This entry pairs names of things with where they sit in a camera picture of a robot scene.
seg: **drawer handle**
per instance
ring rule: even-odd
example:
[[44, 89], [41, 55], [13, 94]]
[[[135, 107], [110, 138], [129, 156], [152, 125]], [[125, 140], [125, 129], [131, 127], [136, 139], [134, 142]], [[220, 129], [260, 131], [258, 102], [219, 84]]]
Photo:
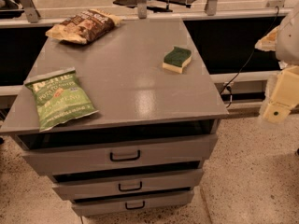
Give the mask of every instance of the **drawer handle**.
[[118, 159], [118, 160], [116, 160], [116, 159], [113, 158], [113, 153], [110, 152], [110, 160], [111, 161], [136, 161], [136, 160], [138, 160], [140, 158], [140, 154], [141, 154], [141, 152], [140, 152], [140, 150], [138, 150], [136, 157], [129, 158], [129, 159]]
[[125, 192], [125, 191], [135, 191], [135, 190], [141, 190], [142, 189], [142, 182], [140, 182], [139, 187], [135, 189], [122, 189], [121, 184], [119, 184], [119, 191]]
[[128, 203], [125, 203], [125, 209], [127, 210], [136, 210], [136, 209], [142, 209], [144, 206], [146, 205], [146, 202], [143, 201], [141, 206], [137, 206], [137, 207], [129, 207]]

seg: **white robot part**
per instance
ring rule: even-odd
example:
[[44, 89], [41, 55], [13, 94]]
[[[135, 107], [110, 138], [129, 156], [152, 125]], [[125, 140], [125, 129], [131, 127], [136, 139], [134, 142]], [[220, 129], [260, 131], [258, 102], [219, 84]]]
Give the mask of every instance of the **white robot part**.
[[299, 3], [278, 27], [276, 56], [285, 63], [299, 65]]

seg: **sponge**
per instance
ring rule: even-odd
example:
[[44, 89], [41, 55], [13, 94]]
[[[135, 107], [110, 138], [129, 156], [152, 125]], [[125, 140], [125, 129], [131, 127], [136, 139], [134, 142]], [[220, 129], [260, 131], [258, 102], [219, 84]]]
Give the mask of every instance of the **sponge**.
[[173, 50], [164, 57], [163, 68], [182, 73], [183, 68], [190, 63], [191, 57], [192, 54], [189, 49], [174, 47]]

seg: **gray cabinet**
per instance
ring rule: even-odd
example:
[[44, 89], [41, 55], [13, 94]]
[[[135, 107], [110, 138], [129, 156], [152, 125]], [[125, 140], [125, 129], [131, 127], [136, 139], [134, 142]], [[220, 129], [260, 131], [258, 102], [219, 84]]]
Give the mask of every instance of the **gray cabinet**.
[[[192, 51], [182, 75], [162, 68], [178, 45]], [[66, 66], [99, 112], [40, 133], [23, 87], [0, 133], [79, 216], [189, 203], [227, 111], [183, 22], [125, 21], [86, 47], [48, 39], [29, 77]]]

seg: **gray drawer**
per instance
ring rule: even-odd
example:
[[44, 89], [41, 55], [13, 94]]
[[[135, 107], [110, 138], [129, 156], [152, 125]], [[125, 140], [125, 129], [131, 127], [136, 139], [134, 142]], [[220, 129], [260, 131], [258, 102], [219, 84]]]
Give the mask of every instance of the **gray drawer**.
[[202, 175], [201, 169], [150, 175], [126, 175], [55, 184], [53, 189], [63, 200], [73, 201], [92, 197], [194, 187], [199, 184]]
[[190, 203], [193, 191], [154, 194], [131, 198], [119, 198], [109, 201], [76, 203], [72, 205], [78, 216], [92, 216], [104, 213], [124, 212], [136, 209], [147, 209], [170, 205], [184, 205]]
[[25, 151], [39, 175], [62, 175], [208, 159], [216, 134]]

